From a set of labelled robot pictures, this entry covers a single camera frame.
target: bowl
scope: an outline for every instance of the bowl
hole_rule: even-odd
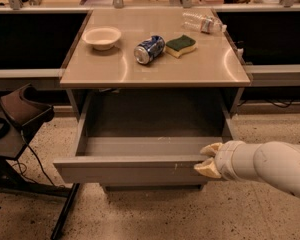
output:
[[[94,49],[105,51],[111,49],[120,39],[121,31],[114,27],[97,27],[83,33],[82,39]]]

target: blue soda can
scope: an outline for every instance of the blue soda can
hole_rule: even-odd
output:
[[[140,64],[148,64],[159,56],[165,45],[161,36],[151,36],[134,49],[134,56]]]

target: clear plastic bottle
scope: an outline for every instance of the clear plastic bottle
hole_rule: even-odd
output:
[[[225,28],[222,22],[218,18],[213,16],[203,16],[194,12],[184,12],[183,18],[183,27],[185,29],[190,29],[197,32],[210,34],[223,32]]]

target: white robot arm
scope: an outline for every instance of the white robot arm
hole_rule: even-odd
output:
[[[229,141],[209,145],[202,153],[215,156],[195,165],[194,169],[200,174],[234,181],[265,182],[300,198],[300,145]]]

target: sponge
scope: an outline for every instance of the sponge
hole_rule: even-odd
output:
[[[182,54],[192,52],[196,49],[196,41],[186,35],[172,39],[166,43],[165,52],[179,58]]]

